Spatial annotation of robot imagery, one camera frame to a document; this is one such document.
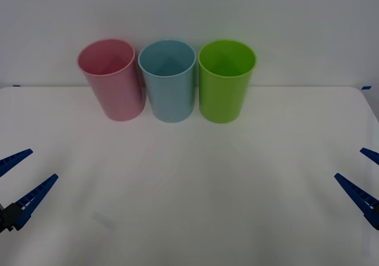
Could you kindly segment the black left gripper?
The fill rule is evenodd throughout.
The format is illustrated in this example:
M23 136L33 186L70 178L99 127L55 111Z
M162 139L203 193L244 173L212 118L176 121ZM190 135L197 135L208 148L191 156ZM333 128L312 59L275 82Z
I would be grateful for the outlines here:
M23 161L26 157L33 153L31 149L27 149L0 160L0 177L5 175L13 167ZM53 174L35 189L31 190L24 197L21 197L8 207L1 206L0 225L1 232L5 229L12 231L20 230L31 218L32 213L45 198L52 186L58 180L58 175Z

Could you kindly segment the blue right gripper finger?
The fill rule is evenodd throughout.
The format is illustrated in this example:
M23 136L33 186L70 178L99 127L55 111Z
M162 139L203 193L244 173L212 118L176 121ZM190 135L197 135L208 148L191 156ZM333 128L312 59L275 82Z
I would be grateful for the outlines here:
M367 148L362 148L360 152L376 164L379 164L379 153L374 152L373 150L369 150Z
M350 182L340 173L335 174L334 177L350 199L362 211L370 225L378 230L378 200Z

